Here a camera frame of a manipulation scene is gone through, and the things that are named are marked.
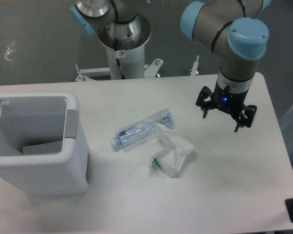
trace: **white tabletop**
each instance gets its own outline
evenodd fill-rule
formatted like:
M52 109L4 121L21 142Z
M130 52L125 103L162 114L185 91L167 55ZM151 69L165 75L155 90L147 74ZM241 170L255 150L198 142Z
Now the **white tabletop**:
M246 105L258 106L251 128L195 106L216 75L0 86L0 93L70 91L80 101L90 149L85 194L28 197L0 179L0 234L233 234L293 229L285 199L293 171L264 78L256 74ZM195 145L178 178L149 166L162 147L152 139L113 152L115 131L169 108L174 132Z

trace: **white trash bin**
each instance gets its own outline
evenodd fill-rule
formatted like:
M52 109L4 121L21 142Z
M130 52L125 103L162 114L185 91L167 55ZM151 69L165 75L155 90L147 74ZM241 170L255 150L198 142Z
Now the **white trash bin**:
M85 192L88 153L74 94L0 94L2 179L29 195Z

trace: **crumpled plastic bag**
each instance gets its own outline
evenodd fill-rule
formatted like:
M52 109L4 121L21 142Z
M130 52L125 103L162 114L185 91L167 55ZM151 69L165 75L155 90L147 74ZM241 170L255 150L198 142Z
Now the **crumpled plastic bag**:
M173 177L180 171L194 145L172 133L169 128L162 124L157 123L156 130L157 136L162 139L165 148L153 155L151 158L152 165L158 166L164 174Z

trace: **plastic water bottle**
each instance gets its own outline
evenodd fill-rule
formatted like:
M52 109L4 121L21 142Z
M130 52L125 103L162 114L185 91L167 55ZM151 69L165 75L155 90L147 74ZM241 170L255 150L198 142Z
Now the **plastic water bottle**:
M164 109L117 131L116 137L111 140L111 144L114 149L125 149L136 144L147 136L156 133L156 123L163 124L168 128L173 124L173 117L169 109Z

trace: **wrinkled plastic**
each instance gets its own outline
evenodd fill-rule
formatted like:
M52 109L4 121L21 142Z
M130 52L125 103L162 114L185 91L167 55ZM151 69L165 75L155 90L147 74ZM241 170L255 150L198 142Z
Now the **wrinkled plastic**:
M173 177L181 170L194 145L161 124L156 124L156 128L157 136L162 139L165 148L153 155L152 164L157 165L167 176Z
M139 122L133 123L116 132L116 137L111 140L114 148L128 149L129 146L142 142L147 136L157 132L156 123L170 127L173 124L173 117L168 109L159 111Z

